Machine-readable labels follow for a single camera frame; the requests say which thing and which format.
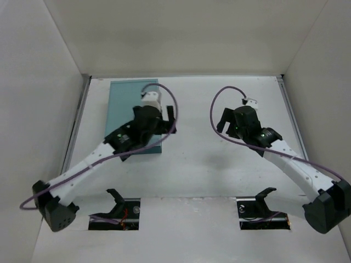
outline white table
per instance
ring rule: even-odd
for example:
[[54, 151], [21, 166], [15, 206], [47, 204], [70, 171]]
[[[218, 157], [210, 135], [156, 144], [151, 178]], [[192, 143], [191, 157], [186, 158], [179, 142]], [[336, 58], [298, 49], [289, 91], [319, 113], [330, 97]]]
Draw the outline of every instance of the white table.
[[[71, 166], [104, 137], [111, 80], [117, 79], [93, 79], [90, 84]], [[79, 218], [65, 231], [53, 234], [43, 224], [32, 262], [350, 262], [337, 227], [321, 235], [306, 221], [290, 217], [291, 231], [239, 229], [235, 200], [228, 197], [255, 195], [267, 187], [282, 193], [302, 191], [254, 151], [219, 138], [210, 126], [210, 104], [221, 87], [242, 88], [258, 100], [262, 126], [277, 130], [301, 153], [275, 77], [158, 81], [178, 99], [177, 134], [162, 144], [160, 155], [106, 163], [84, 192], [115, 188], [126, 198], [142, 197], [140, 230], [85, 231], [88, 219]], [[163, 92], [163, 106], [170, 103]], [[240, 105], [239, 93], [225, 92], [215, 105], [215, 120], [225, 107]]]

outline teal box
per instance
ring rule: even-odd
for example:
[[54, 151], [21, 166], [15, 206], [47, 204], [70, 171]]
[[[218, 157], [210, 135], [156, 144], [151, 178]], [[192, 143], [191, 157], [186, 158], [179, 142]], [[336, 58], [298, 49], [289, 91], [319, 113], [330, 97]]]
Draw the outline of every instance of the teal box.
[[[141, 90], [149, 83], [158, 83], [158, 79], [139, 79], [135, 81], [111, 81], [109, 104], [107, 107], [107, 120], [105, 136], [130, 122], [134, 118], [133, 107], [141, 105]], [[146, 91], [158, 91], [157, 86], [150, 86]], [[160, 135], [154, 135], [150, 142], [153, 144], [161, 139]], [[154, 146], [139, 154], [161, 153], [161, 144]]]

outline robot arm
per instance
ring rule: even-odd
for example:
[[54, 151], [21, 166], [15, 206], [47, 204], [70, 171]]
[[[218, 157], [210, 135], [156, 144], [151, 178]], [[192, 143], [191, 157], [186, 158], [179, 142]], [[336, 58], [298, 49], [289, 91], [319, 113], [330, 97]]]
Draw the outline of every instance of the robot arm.
[[[257, 102], [244, 99], [244, 106], [235, 110], [225, 108], [217, 125], [221, 133], [226, 122], [229, 122], [227, 134], [241, 139], [261, 157], [270, 161], [282, 170], [295, 184], [301, 188], [305, 196], [288, 196], [276, 194], [275, 188], [268, 188], [256, 196], [256, 201], [270, 211], [283, 211], [287, 214], [305, 218], [318, 232], [327, 233], [351, 213], [351, 186], [345, 180], [335, 182], [327, 175], [319, 172], [311, 165], [302, 163], [272, 128], [262, 128], [257, 117]], [[263, 151], [263, 148], [282, 153]]]
[[[170, 131], [175, 122], [172, 106], [167, 106], [168, 121], [162, 119], [161, 93], [144, 93], [141, 102], [142, 106], [133, 107], [134, 119], [107, 135], [79, 164], [47, 183], [38, 181], [33, 185], [34, 194], [60, 185], [35, 198], [36, 207], [53, 232], [66, 228], [78, 215], [113, 218], [114, 214], [122, 211], [124, 199], [115, 189], [108, 189], [100, 195], [78, 195], [97, 176], [96, 170], [104, 161], [116, 154], [145, 147], [153, 135], [176, 133], [176, 129]], [[129, 156], [121, 156], [121, 161]]]

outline white wall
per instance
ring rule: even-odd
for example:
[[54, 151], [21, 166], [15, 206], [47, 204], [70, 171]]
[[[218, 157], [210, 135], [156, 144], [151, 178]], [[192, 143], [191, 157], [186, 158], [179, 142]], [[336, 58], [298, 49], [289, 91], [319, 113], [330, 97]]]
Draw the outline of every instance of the white wall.
[[82, 77], [42, 0], [0, 1], [0, 262], [30, 262], [41, 224], [19, 204], [62, 164]]
[[[351, 1], [329, 0], [285, 75], [310, 159], [351, 181]], [[351, 218], [340, 228], [351, 253]]]
[[83, 73], [283, 73], [326, 0], [45, 0]]

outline purple cable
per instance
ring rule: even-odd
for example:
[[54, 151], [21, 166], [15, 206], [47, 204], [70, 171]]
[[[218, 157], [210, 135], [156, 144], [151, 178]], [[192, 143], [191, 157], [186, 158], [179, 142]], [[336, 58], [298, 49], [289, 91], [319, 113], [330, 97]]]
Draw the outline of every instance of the purple cable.
[[[25, 206], [26, 204], [28, 204], [30, 201], [34, 200], [35, 198], [38, 198], [39, 196], [41, 196], [41, 195], [43, 195], [43, 194], [45, 194], [45, 193], [51, 191], [52, 189], [55, 189], [55, 188], [57, 188], [57, 187], [59, 187], [59, 186], [61, 186], [61, 185], [63, 185], [63, 184], [66, 184], [67, 182], [73, 180], [74, 178], [77, 178], [78, 176], [80, 176], [80, 175], [82, 175], [83, 173], [85, 173], [86, 171], [88, 171], [91, 167], [95, 167], [96, 165], [98, 165], [98, 164], [100, 164], [100, 163], [106, 162], [107, 160], [110, 160], [110, 159], [113, 159], [113, 158], [116, 158], [116, 157], [121, 157], [121, 156], [124, 156], [124, 155], [132, 155], [132, 154], [135, 154], [135, 153], [144, 151], [144, 150], [148, 150], [148, 149], [153, 148], [154, 146], [160, 144], [160, 143], [163, 142], [164, 140], [166, 140], [166, 139], [171, 135], [171, 133], [174, 131], [174, 129], [176, 128], [176, 125], [175, 125], [175, 124], [176, 124], [176, 122], [177, 122], [177, 120], [178, 120], [178, 116], [179, 116], [179, 115], [178, 115], [178, 114], [179, 114], [179, 111], [178, 111], [178, 103], [177, 103], [176, 97], [173, 95], [173, 93], [172, 93], [166, 86], [164, 86], [164, 85], [162, 85], [162, 84], [159, 84], [159, 83], [149, 83], [149, 84], [147, 84], [147, 85], [142, 89], [141, 92], [144, 92], [144, 90], [145, 90], [147, 87], [152, 86], [152, 85], [159, 86], [159, 87], [163, 88], [166, 92], [169, 93], [169, 95], [172, 97], [173, 102], [174, 102], [174, 107], [175, 107], [175, 112], [176, 112], [176, 113], [175, 113], [175, 116], [176, 116], [176, 117], [175, 117], [174, 123], [173, 123], [173, 125], [172, 125], [170, 131], [165, 135], [165, 137], [163, 137], [161, 140], [159, 140], [159, 141], [157, 141], [157, 142], [155, 142], [155, 143], [153, 143], [153, 144], [150, 144], [150, 145], [148, 145], [148, 146], [145, 146], [145, 147], [143, 147], [143, 148], [139, 148], [139, 149], [136, 149], [136, 150], [133, 150], [133, 151], [129, 151], [129, 152], [122, 152], [122, 153], [118, 153], [118, 154], [116, 154], [116, 155], [111, 155], [111, 156], [102, 158], [102, 159], [100, 159], [100, 160], [94, 162], [91, 166], [86, 167], [86, 168], [84, 168], [83, 170], [79, 171], [78, 173], [72, 175], [71, 177], [69, 177], [69, 178], [67, 178], [67, 179], [65, 179], [65, 180], [63, 180], [63, 181], [61, 181], [61, 182], [59, 182], [59, 183], [57, 183], [57, 184], [55, 184], [55, 185], [51, 185], [51, 186], [49, 186], [48, 188], [46, 188], [45, 190], [43, 190], [43, 191], [41, 191], [41, 192], [39, 192], [39, 193], [36, 193], [35, 195], [31, 196], [30, 198], [28, 198], [27, 200], [25, 200], [24, 202], [22, 202], [22, 203], [20, 204], [20, 209], [21, 209], [21, 210], [37, 210], [36, 207], [24, 207], [24, 206]], [[106, 222], [109, 222], [109, 221], [110, 221], [110, 220], [108, 220], [108, 219], [100, 218], [100, 217], [95, 216], [95, 215], [93, 215], [93, 216], [94, 216], [95, 219], [99, 219], [99, 220], [101, 219], [101, 220], [104, 220], [104, 221], [106, 221]]]
[[[274, 153], [274, 154], [276, 154], [276, 155], [281, 155], [281, 156], [284, 156], [284, 157], [287, 157], [287, 158], [293, 158], [294, 160], [300, 161], [300, 162], [302, 162], [302, 163], [307, 163], [307, 164], [310, 164], [310, 165], [312, 165], [312, 166], [314, 166], [314, 167], [318, 167], [318, 168], [320, 168], [320, 169], [323, 169], [323, 170], [325, 170], [325, 171], [327, 171], [327, 172], [333, 174], [334, 176], [336, 176], [336, 177], [339, 178], [340, 180], [343, 180], [343, 179], [344, 179], [344, 178], [343, 178], [341, 175], [339, 175], [337, 172], [335, 172], [335, 171], [333, 171], [333, 170], [329, 169], [328, 167], [325, 167], [325, 166], [323, 166], [323, 165], [321, 165], [321, 164], [317, 164], [317, 163], [312, 162], [312, 161], [308, 161], [308, 160], [305, 160], [305, 159], [302, 159], [302, 158], [299, 158], [299, 157], [295, 157], [295, 156], [293, 156], [293, 155], [288, 155], [288, 154], [283, 153], [283, 152], [278, 152], [278, 151], [274, 151], [274, 150], [267, 149], [267, 148], [261, 148], [261, 147], [255, 146], [255, 145], [244, 144], [244, 143], [239, 142], [239, 141], [231, 140], [231, 139], [229, 139], [229, 138], [223, 136], [221, 133], [219, 133], [219, 132], [217, 131], [217, 129], [215, 128], [214, 123], [213, 123], [213, 106], [214, 106], [214, 103], [215, 103], [217, 97], [220, 95], [220, 93], [222, 93], [222, 92], [223, 92], [224, 90], [226, 90], [226, 89], [235, 89], [235, 90], [239, 91], [239, 92], [244, 96], [244, 99], [247, 98], [247, 97], [246, 97], [246, 94], [245, 94], [241, 89], [239, 89], [239, 88], [237, 88], [237, 87], [233, 87], [233, 86], [226, 86], [226, 87], [220, 89], [219, 92], [217, 92], [217, 94], [214, 96], [214, 98], [213, 98], [213, 100], [212, 100], [212, 103], [211, 103], [211, 108], [210, 108], [210, 122], [211, 122], [212, 129], [214, 130], [214, 132], [215, 132], [218, 136], [220, 136], [222, 139], [224, 139], [224, 140], [226, 140], [226, 141], [230, 141], [230, 142], [232, 142], [232, 143], [234, 143], [234, 144], [238, 144], [238, 145], [241, 145], [241, 146], [246, 146], [246, 147], [251, 148], [251, 149], [254, 149], [254, 150], [260, 150], [260, 151], [265, 151], [265, 152], [271, 152], [271, 153]], [[275, 214], [273, 214], [273, 215], [271, 215], [271, 216], [269, 216], [269, 217], [267, 217], [267, 218], [262, 218], [262, 219], [255, 220], [255, 221], [250, 221], [250, 222], [252, 222], [252, 223], [265, 222], [265, 221], [267, 221], [267, 220], [269, 220], [269, 219], [272, 219], [272, 218], [276, 217], [276, 216], [279, 215], [280, 213], [281, 213], [281, 212], [276, 212]]]

